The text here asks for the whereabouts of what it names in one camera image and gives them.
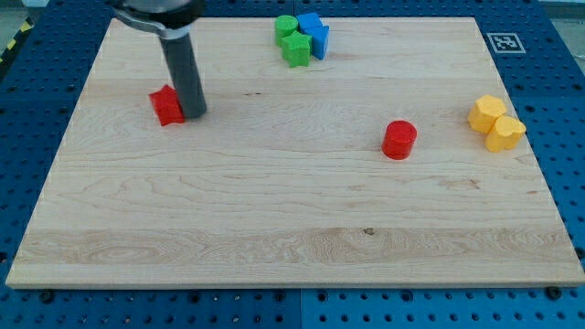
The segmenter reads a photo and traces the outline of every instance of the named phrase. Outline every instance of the red cylinder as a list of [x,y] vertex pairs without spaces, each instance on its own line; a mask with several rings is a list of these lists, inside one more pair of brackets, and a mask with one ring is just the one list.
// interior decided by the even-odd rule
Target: red cylinder
[[412,145],[416,139],[417,129],[410,122],[391,122],[386,127],[382,152],[394,160],[406,159],[409,157]]

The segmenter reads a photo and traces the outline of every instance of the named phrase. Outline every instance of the yellow block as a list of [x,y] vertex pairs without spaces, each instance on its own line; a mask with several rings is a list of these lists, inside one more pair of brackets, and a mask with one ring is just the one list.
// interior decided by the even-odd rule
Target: yellow block
[[518,119],[503,115],[495,121],[494,127],[485,137],[485,147],[490,152],[512,150],[527,131],[527,127]]
[[491,95],[485,95],[475,101],[475,105],[467,116],[467,122],[473,130],[489,133],[495,120],[504,113],[504,101]]
[[25,22],[20,27],[20,32],[25,33],[25,32],[27,32],[31,28],[33,28],[33,27],[30,24],[28,24],[28,22]]
[[8,48],[8,50],[12,50],[12,48],[15,46],[16,44],[16,40],[12,39],[12,41],[8,42],[8,45],[6,45],[6,47]]

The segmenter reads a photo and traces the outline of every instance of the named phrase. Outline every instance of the blue pegboard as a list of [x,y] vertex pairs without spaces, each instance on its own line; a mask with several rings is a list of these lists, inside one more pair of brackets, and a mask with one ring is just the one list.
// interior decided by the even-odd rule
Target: blue pegboard
[[[526,123],[570,237],[583,255],[585,78],[536,1],[207,2],[207,16],[311,11],[321,16],[473,16],[484,37],[516,33],[526,54],[490,51]],[[111,17],[102,0],[51,1],[0,84],[0,328],[585,326],[585,288],[548,293],[544,289],[15,292],[7,288],[9,266]]]

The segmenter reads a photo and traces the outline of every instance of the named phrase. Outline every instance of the yellow-black warning tape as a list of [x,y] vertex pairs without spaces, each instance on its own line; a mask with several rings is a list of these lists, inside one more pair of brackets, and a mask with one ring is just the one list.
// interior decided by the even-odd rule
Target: yellow-black warning tape
[[25,44],[25,41],[27,41],[33,27],[34,25],[32,21],[30,18],[27,18],[18,31],[16,31],[15,37],[13,37],[6,45],[4,52],[0,55],[0,81],[2,81],[6,73],[8,73],[16,55],[20,51],[20,48]]

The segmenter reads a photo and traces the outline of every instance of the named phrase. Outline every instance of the blue block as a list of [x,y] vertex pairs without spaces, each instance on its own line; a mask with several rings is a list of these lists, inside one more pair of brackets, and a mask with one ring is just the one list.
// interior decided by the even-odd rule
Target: blue block
[[311,54],[319,59],[325,58],[329,42],[329,27],[310,27],[304,30],[304,34],[313,37]]
[[299,21],[299,29],[303,34],[306,34],[305,30],[307,28],[323,26],[321,18],[319,18],[319,15],[317,15],[317,13],[298,15],[296,19]]

